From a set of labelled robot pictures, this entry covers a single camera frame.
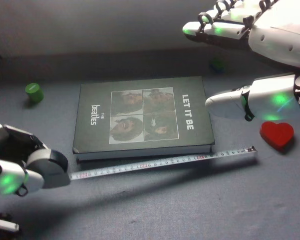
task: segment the measuring tape blade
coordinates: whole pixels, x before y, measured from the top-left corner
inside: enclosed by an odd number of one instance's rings
[[[250,148],[243,148],[243,149],[236,149],[231,151],[222,151],[222,152],[215,152],[210,154],[200,154],[200,155],[189,155],[189,156],[178,156],[178,157],[170,157],[170,158],[162,158],[162,159],[156,159],[156,160],[150,160],[150,161],[143,161],[143,162],[136,162],[136,163],[130,163],[130,164],[124,164],[124,165],[118,165],[118,166],[110,166],[110,167],[103,167],[98,169],[92,169],[92,170],[86,170],[86,171],[78,171],[70,174],[71,180],[79,180],[79,179],[87,179],[87,178],[93,178],[93,177],[99,177],[99,176],[105,176],[110,174],[117,174],[117,173],[125,173],[129,171],[137,171],[141,169],[151,169],[151,168],[157,168],[157,167],[163,167],[163,166],[169,166],[169,165],[175,165],[175,164],[181,164],[181,163],[189,163],[189,162],[196,162],[196,161],[202,161],[202,160],[208,160],[208,159],[216,159],[216,158],[223,158],[223,157],[229,157],[229,156],[235,156],[235,155],[241,155],[241,154],[255,154],[257,150],[255,147]]]

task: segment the green cylinder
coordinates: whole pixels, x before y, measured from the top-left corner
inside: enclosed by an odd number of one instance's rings
[[[25,87],[25,92],[34,103],[39,103],[44,98],[43,91],[37,83],[30,83],[27,85]]]

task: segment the heart-shaped object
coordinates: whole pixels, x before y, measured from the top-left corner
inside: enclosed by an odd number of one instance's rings
[[[285,147],[293,140],[294,129],[288,123],[266,121],[260,129],[261,137],[273,148],[284,151]]]

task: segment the tabletop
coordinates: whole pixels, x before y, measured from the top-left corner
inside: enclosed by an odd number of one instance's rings
[[[208,55],[222,57],[213,74]],[[216,48],[0,59],[0,122],[34,133],[69,160],[68,172],[92,169],[72,154],[81,83],[202,76],[207,97],[284,72],[245,53]],[[37,82],[44,100],[27,104]],[[300,240],[300,119],[287,121],[296,143],[283,155],[265,143],[262,122],[211,116],[213,151],[255,146],[256,159],[215,160],[102,176],[0,196],[26,240]]]

